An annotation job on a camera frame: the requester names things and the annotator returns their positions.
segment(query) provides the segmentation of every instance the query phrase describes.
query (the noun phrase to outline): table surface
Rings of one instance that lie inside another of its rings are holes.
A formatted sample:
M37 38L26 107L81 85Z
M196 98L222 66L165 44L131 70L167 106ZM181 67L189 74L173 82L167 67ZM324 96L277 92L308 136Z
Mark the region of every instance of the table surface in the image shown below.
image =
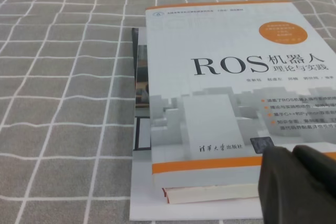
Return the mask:
M129 223L131 28L213 1L0 0L1 224ZM336 0L292 1L336 50ZM156 223L223 222L262 223Z

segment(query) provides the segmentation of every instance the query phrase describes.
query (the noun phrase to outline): orange stripe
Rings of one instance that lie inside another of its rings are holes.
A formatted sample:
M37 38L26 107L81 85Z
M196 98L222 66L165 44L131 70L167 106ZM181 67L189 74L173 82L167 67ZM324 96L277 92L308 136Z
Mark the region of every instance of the orange stripe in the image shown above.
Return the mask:
M326 156L336 159L336 152L325 153ZM167 163L152 164L152 173L168 173L178 172L182 170L199 170L199 169L214 169L214 168L229 168L243 166L259 166L261 165L262 156L257 157L231 157L219 159L203 159L192 161L178 161Z
M188 6L208 6L208 5L238 5L238 4L263 4L263 3L286 3L288 0L260 0L260 1L232 1L232 2L210 2L210 3L185 3L177 5L161 5L146 8L146 10L172 8L172 7L188 7Z

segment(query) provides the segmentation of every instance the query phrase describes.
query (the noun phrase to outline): logo emblem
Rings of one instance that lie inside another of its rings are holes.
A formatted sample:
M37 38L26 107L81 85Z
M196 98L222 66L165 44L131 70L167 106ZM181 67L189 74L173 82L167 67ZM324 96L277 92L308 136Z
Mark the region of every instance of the logo emblem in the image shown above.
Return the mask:
M163 15L164 15L163 12L156 12L156 13L153 13L153 16L155 16L155 17L161 17L161 16L163 16Z

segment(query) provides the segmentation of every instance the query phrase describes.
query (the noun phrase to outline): book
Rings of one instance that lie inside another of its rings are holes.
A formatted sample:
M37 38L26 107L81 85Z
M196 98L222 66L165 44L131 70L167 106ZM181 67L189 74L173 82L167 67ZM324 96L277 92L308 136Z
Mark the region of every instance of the book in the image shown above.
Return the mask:
M268 146L336 157L336 55L287 1L146 10L157 188L256 185Z
M151 150L134 151L132 159L132 184L130 220L223 220L256 219L263 223L259 198L227 199L195 202L192 204L167 204L162 189L154 190L152 181Z
M145 80L148 85L147 50L146 50L146 28L133 28L133 57L134 57L134 77L137 90L141 90L142 82ZM150 150L150 124L149 119L141 117L139 112L144 109L141 99L135 102L135 124L134 124L134 151ZM230 198L250 198L258 197L256 185L248 185L244 190L237 186L203 186L203 187L178 187L162 188L162 196L167 198L169 204L180 204L188 202L201 202L210 200L221 200Z
M133 28L135 110L133 150L150 150L149 88L146 28Z

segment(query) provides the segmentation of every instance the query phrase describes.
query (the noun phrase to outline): stacked books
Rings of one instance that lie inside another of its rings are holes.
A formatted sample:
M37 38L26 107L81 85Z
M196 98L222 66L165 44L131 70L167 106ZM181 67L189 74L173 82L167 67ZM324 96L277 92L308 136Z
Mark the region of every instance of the stacked books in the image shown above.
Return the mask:
M150 7L133 34L134 150L169 204L258 197L269 146L336 157L336 55L292 3Z

